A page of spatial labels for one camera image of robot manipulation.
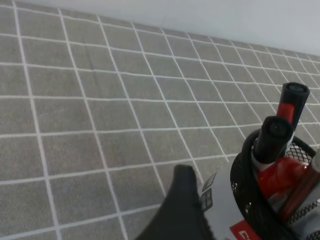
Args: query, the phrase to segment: black cap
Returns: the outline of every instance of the black cap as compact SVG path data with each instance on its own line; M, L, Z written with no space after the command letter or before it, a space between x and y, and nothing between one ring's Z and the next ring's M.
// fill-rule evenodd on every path
M296 129L310 90L306 85L288 82L282 85L280 104L291 104L294 107L292 125Z
M294 129L291 123L280 116L268 116L255 142L253 155L263 164L275 162L287 146Z

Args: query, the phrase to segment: mesh pen holder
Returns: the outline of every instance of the mesh pen holder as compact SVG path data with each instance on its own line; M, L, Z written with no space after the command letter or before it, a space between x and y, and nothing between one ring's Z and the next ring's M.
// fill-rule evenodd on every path
M252 171L251 152L259 135L259 130L252 132L244 141L241 153L235 158L230 170L230 183L236 204L245 221L263 240L295 240L298 239L293 231L272 210L261 193ZM294 137L286 153L287 157L300 162L310 163L316 152L298 137ZM306 208L297 211L289 220L295 222L308 211L317 207L314 202ZM307 237L307 240L320 240L318 232Z

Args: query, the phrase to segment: white wall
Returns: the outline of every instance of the white wall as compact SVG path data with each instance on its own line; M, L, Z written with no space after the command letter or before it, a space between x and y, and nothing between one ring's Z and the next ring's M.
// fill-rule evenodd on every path
M318 0L24 0L320 55Z

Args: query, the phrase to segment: floor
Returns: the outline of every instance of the floor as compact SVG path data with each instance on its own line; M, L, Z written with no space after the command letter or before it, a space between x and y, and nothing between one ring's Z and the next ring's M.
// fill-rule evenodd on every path
M173 167L198 184L311 95L296 134L320 145L320 57L0 0L0 240L132 240Z

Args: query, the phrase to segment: grid pattern carpet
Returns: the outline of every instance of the grid pattern carpet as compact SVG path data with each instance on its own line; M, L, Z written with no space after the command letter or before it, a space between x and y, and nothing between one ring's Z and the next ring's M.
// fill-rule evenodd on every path
M319 56L0 0L0 240L134 239L173 167L201 185L288 81L316 148Z

